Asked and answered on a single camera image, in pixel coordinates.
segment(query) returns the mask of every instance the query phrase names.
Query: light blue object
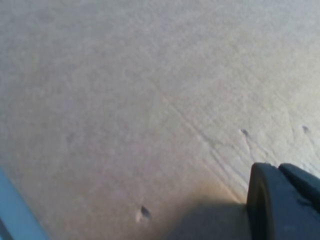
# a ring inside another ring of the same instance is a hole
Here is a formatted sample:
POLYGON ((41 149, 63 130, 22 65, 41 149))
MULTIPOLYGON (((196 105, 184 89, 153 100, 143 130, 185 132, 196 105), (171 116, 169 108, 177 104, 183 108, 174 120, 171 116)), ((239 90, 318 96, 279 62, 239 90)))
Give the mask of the light blue object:
POLYGON ((0 218, 14 240, 49 240, 28 206, 1 169, 0 218))

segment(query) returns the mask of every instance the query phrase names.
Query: black object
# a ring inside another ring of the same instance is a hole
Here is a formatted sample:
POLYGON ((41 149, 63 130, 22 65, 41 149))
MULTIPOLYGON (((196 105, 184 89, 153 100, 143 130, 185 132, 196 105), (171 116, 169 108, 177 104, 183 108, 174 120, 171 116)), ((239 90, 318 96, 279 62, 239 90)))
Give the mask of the black object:
POLYGON ((289 163, 254 163, 247 213, 253 240, 320 240, 320 179, 289 163))

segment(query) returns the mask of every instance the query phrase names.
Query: black rubber part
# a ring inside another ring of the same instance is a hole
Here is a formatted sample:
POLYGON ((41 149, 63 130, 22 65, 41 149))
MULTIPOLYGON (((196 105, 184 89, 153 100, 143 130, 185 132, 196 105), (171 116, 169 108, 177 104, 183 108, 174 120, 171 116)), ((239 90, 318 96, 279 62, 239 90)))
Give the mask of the black rubber part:
POLYGON ((292 166, 284 164, 280 170, 267 163, 252 165, 247 213, 253 240, 320 239, 320 215, 313 208, 317 195, 302 195, 295 188, 309 180, 305 171, 292 166))

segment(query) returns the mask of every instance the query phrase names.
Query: blue edge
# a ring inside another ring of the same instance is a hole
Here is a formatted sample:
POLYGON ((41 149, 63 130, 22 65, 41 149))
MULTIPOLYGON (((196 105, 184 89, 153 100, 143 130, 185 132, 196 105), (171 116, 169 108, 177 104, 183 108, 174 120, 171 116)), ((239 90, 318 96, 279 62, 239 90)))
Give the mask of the blue edge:
POLYGON ((49 240, 22 197, 1 169, 0 219, 14 240, 49 240))

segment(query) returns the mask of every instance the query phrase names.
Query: black plastic piece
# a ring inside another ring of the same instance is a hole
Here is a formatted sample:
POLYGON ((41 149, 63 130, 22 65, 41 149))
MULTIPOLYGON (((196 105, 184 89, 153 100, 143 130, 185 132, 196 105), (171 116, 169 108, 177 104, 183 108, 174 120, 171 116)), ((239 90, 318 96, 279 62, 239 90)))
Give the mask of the black plastic piece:
POLYGON ((292 165, 254 163, 247 195, 253 240, 320 240, 320 180, 292 165))

